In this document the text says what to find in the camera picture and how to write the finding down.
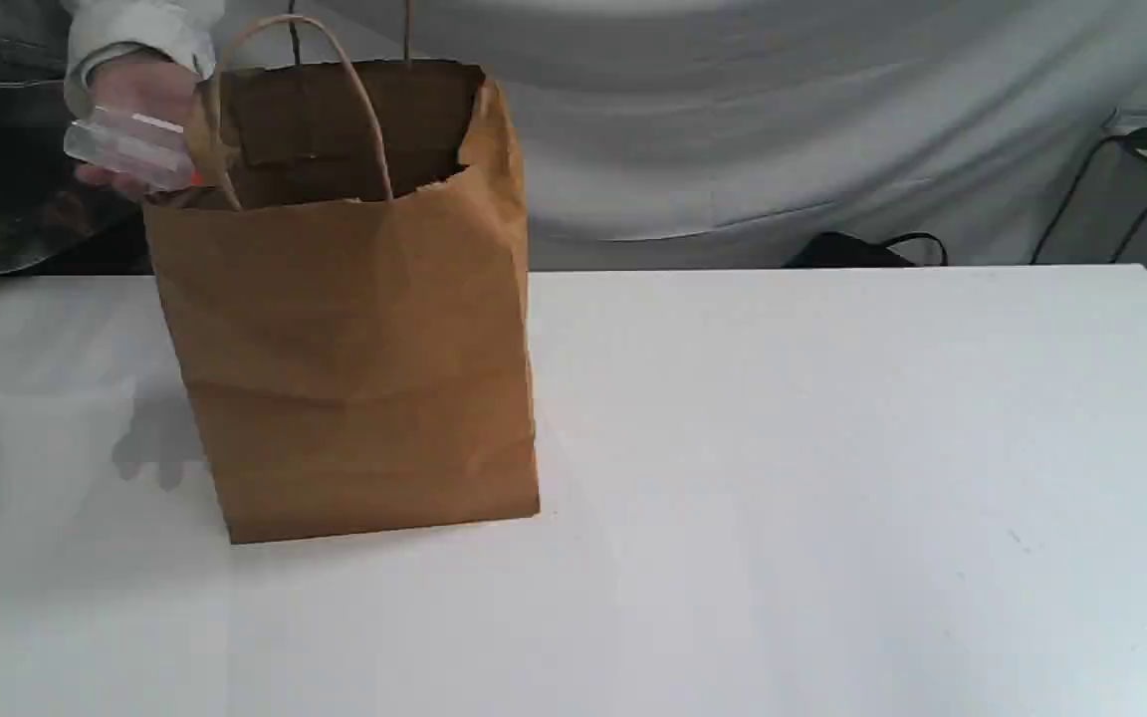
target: person's hand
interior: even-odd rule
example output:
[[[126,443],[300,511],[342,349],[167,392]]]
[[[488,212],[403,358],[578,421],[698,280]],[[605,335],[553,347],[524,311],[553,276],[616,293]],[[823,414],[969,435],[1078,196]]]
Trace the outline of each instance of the person's hand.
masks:
[[[193,70],[151,49],[142,49],[95,67],[92,101],[102,108],[124,109],[184,125],[188,122],[196,85],[197,76]],[[81,164],[73,176],[84,184],[112,186],[128,200],[139,200],[147,189],[136,178],[91,164]]]

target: paper bag handle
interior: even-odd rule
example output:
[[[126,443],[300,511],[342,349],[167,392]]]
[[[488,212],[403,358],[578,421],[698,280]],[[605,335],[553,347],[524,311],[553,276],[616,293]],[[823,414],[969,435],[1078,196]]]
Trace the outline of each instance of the paper bag handle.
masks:
[[[211,157],[214,157],[214,163],[217,163],[216,176],[219,177],[219,189],[224,192],[224,198],[228,200],[228,204],[233,209],[241,210],[242,203],[237,198],[237,190],[233,187],[233,178],[228,177],[228,163],[226,157],[224,157],[223,151],[219,151],[220,140],[219,140],[219,124],[223,112],[220,112],[220,94],[219,94],[219,83],[224,75],[224,69],[228,68],[232,63],[233,53],[236,53],[237,47],[240,47],[243,41],[250,40],[252,36],[259,34],[259,32],[265,31],[271,26],[279,26],[279,24],[287,23],[306,23],[310,26],[318,28],[321,34],[327,36],[327,40],[336,50],[338,55],[338,61],[343,64],[344,72],[348,76],[348,83],[350,83],[353,91],[356,91],[357,96],[360,100],[360,106],[366,111],[366,122],[369,123],[370,128],[370,140],[374,141],[374,159],[379,163],[379,172],[383,180],[383,198],[387,201],[392,201],[392,177],[388,172],[388,154],[385,146],[383,146],[383,127],[379,126],[379,115],[374,114],[374,102],[369,101],[369,93],[366,92],[366,85],[360,81],[360,77],[357,76],[357,69],[351,67],[351,60],[348,59],[348,54],[344,53],[343,46],[338,45],[338,38],[330,32],[330,29],[323,26],[321,22],[315,18],[310,18],[306,15],[297,14],[283,14],[273,15],[273,17],[259,20],[258,23],[252,24],[247,28],[233,41],[229,41],[228,47],[224,49],[223,57],[219,60],[218,67],[214,69],[214,77],[210,80],[210,94],[206,99],[208,110],[210,114],[210,146],[213,148],[211,150]]]

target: brown paper bag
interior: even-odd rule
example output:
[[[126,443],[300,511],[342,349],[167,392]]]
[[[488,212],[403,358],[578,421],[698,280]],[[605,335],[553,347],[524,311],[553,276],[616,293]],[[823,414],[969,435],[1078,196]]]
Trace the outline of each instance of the brown paper bag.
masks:
[[[146,208],[232,540],[532,516],[504,96],[448,61],[350,64],[299,15],[237,41],[287,22],[321,29],[344,63],[218,71],[190,150],[221,192]]]

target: white backdrop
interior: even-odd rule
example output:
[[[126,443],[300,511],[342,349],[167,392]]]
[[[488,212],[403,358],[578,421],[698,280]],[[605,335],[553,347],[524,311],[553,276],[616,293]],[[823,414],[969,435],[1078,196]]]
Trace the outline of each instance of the white backdrop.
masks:
[[[229,0],[217,40],[281,9]],[[401,0],[299,9],[397,53]],[[1147,0],[415,0],[414,46],[504,81],[537,268],[773,265],[819,231],[1007,263],[1144,87]]]

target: white table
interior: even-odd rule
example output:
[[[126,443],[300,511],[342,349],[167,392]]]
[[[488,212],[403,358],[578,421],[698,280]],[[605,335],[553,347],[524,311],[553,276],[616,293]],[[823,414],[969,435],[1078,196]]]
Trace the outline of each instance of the white table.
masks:
[[[1147,714],[1141,268],[536,275],[545,513],[233,548],[149,280],[0,283],[0,714]]]

